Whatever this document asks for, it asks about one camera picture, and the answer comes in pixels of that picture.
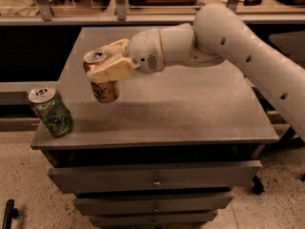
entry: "can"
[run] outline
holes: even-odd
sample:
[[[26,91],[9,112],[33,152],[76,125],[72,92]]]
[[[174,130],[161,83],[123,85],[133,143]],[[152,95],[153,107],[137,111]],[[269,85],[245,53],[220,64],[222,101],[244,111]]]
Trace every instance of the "can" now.
[[[84,55],[84,69],[87,73],[100,66],[107,58],[107,52],[103,50],[92,50]],[[101,103],[111,103],[119,96],[116,81],[105,83],[91,83],[91,89],[95,98]]]
[[[71,113],[64,105],[61,94],[54,87],[31,90],[29,101],[30,107],[51,135],[59,137],[71,130],[73,125]]]

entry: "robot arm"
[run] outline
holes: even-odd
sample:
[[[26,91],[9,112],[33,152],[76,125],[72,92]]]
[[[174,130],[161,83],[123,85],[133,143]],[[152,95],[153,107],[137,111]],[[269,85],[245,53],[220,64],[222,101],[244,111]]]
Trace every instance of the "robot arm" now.
[[[130,77],[135,70],[155,73],[177,64],[211,66],[227,59],[252,81],[305,140],[304,69],[257,38],[224,6],[202,7],[193,26],[183,24],[142,31],[131,40],[124,40],[123,44],[102,48],[110,55],[101,66],[87,73],[90,81],[118,80]],[[114,58],[124,63],[117,64]],[[114,74],[116,77],[105,77]]]

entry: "can top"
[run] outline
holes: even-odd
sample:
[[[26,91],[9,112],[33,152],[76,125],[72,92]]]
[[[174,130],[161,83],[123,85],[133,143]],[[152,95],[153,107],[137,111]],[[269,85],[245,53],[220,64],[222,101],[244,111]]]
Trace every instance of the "can top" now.
[[[84,62],[87,64],[96,64],[107,58],[107,52],[104,50],[92,50],[84,55]]]
[[[36,88],[30,91],[29,101],[32,103],[45,103],[52,99],[56,94],[56,89],[50,88]]]

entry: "dresser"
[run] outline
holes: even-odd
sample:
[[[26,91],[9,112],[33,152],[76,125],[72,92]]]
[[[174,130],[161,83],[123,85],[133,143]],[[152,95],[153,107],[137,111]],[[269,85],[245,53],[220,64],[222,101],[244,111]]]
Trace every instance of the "dresser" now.
[[[83,28],[53,86],[73,129],[52,137],[40,123],[31,147],[48,176],[96,227],[208,222],[252,186],[260,145],[275,130],[244,75],[228,61],[209,68],[172,66],[118,82],[120,96],[99,103],[83,55],[149,27]]]

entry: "floor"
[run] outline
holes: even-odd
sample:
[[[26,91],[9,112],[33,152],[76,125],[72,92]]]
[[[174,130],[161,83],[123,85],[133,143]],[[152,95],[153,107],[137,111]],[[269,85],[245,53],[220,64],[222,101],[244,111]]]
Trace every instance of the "floor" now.
[[[73,207],[73,195],[63,195],[47,177],[51,167],[31,149],[34,131],[0,132],[0,224],[8,199],[15,200],[20,216],[12,229],[92,229]],[[305,145],[260,158],[258,175],[265,192],[252,193],[252,183],[235,187],[234,199],[204,225],[177,224],[171,229],[303,229],[305,228]]]

